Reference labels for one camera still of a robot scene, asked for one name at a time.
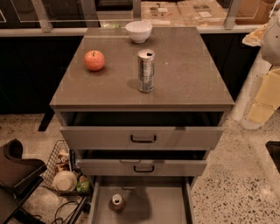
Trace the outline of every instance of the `cabinet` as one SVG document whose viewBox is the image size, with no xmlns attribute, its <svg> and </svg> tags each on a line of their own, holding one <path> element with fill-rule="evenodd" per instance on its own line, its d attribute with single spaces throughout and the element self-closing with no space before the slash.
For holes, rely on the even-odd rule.
<svg viewBox="0 0 280 224">
<path fill-rule="evenodd" d="M 156 53 L 148 94 L 137 87 L 137 53 L 145 48 Z M 92 49 L 106 58 L 97 73 L 83 62 Z M 90 220 L 193 223 L 191 188 L 233 105 L 196 28 L 155 27 L 142 44 L 124 29 L 88 29 L 51 107 L 94 188 Z M 127 203 L 120 215 L 108 206 L 114 193 Z M 159 215 L 161 199 L 174 215 Z"/>
</svg>

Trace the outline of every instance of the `black chair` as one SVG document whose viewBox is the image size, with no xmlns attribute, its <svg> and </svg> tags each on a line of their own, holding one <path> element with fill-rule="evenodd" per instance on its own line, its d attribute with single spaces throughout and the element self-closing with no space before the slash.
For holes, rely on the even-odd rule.
<svg viewBox="0 0 280 224">
<path fill-rule="evenodd" d="M 12 217 L 22 223 L 44 223 L 26 212 L 22 205 L 43 181 L 46 170 L 42 160 L 22 159 L 23 145 L 11 140 L 0 148 L 0 223 Z"/>
</svg>

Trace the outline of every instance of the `white round object in basket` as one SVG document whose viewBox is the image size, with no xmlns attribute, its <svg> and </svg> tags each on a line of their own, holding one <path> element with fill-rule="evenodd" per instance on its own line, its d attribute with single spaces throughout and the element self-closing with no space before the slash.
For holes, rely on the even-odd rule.
<svg viewBox="0 0 280 224">
<path fill-rule="evenodd" d="M 143 43 L 151 35 L 152 24 L 135 21 L 126 24 L 125 29 L 135 43 Z"/>
<path fill-rule="evenodd" d="M 53 178 L 53 187 L 61 192 L 71 192 L 77 186 L 77 178 L 71 171 L 60 171 Z"/>
</svg>

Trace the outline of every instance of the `apple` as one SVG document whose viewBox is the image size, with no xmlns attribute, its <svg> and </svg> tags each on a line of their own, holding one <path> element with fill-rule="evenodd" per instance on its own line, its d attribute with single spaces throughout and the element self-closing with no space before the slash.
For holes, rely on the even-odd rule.
<svg viewBox="0 0 280 224">
<path fill-rule="evenodd" d="M 100 51 L 89 51 L 85 54 L 85 64 L 91 71 L 102 70 L 105 65 L 105 57 Z"/>
</svg>

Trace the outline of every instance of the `black handle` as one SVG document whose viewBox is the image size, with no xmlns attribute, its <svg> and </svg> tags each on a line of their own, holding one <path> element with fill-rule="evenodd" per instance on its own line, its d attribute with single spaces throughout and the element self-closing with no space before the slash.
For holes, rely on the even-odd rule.
<svg viewBox="0 0 280 224">
<path fill-rule="evenodd" d="M 150 169 L 150 170 L 147 170 L 147 171 L 138 170 L 136 166 L 133 166 L 133 170 L 134 170 L 134 172 L 154 172 L 155 166 L 153 165 L 153 166 L 151 167 L 151 169 Z"/>
<path fill-rule="evenodd" d="M 157 141 L 157 136 L 154 135 L 154 139 L 152 140 L 135 140 L 133 135 L 130 135 L 130 141 L 135 144 L 153 144 Z"/>
</svg>

